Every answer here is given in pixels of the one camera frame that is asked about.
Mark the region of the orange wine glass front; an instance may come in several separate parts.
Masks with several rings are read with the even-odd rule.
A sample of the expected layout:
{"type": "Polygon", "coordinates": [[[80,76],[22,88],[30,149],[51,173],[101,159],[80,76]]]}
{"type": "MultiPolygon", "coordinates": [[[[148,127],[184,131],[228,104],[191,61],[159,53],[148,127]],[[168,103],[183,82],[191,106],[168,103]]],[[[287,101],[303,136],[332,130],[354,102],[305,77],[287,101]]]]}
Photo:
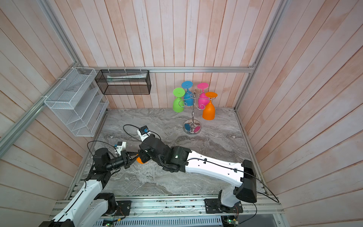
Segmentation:
{"type": "Polygon", "coordinates": [[[137,156],[136,161],[140,164],[144,164],[144,162],[141,160],[140,155],[137,156]]]}

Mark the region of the green plastic wine glass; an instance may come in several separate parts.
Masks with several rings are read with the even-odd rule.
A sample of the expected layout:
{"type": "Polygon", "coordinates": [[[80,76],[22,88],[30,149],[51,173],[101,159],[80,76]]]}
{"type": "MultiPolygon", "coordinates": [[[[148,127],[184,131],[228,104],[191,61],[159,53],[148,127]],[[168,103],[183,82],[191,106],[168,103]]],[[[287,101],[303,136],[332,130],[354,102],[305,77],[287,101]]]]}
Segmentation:
{"type": "Polygon", "coordinates": [[[175,100],[173,102],[173,110],[176,113],[181,113],[184,111],[184,95],[185,90],[183,88],[175,88],[173,90],[173,95],[175,96],[175,100]]]}

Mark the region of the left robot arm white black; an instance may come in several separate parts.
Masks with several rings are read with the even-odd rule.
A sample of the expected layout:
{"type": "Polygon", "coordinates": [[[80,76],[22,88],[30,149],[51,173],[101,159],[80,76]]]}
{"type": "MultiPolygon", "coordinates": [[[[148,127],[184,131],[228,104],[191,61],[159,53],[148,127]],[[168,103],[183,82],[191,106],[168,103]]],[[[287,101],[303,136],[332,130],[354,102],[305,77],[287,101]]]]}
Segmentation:
{"type": "Polygon", "coordinates": [[[91,168],[84,184],[68,205],[52,220],[44,221],[41,227],[91,227],[102,216],[116,214],[117,202],[113,193],[102,193],[112,176],[112,171],[129,168],[138,158],[138,153],[124,150],[114,157],[107,148],[100,148],[93,155],[91,168]]]}

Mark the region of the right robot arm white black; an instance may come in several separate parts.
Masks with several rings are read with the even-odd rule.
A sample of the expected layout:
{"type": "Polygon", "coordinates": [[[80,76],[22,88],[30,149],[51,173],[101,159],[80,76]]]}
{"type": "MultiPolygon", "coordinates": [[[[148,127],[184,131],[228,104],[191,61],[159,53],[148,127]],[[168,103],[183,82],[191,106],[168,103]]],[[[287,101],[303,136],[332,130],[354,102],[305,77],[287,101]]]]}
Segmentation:
{"type": "Polygon", "coordinates": [[[140,163],[152,160],[163,170],[171,173],[197,173],[229,183],[230,185],[218,196],[219,206],[232,208],[238,201],[257,202],[256,175],[251,161],[246,159],[242,163],[221,161],[201,155],[189,148],[169,147],[154,134],[141,135],[140,139],[140,163]]]}

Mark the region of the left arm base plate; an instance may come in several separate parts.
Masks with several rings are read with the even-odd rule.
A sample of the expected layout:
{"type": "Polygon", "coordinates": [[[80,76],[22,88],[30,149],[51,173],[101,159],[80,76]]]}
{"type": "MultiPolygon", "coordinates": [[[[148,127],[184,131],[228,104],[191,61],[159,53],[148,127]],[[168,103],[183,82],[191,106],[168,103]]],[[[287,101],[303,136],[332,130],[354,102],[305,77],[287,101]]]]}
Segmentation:
{"type": "Polygon", "coordinates": [[[128,216],[130,214],[132,201],[112,201],[108,202],[106,216],[128,216]]]}

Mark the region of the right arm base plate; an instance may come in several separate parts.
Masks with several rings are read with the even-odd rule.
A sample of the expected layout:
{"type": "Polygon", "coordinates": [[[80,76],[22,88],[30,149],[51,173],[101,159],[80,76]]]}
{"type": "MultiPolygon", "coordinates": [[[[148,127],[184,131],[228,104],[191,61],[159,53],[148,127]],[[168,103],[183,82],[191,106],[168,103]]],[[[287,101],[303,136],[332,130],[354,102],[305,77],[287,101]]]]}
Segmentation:
{"type": "Polygon", "coordinates": [[[217,214],[217,213],[243,213],[243,208],[241,203],[236,203],[233,207],[227,207],[220,203],[219,199],[205,199],[205,212],[207,214],[217,214]]]}

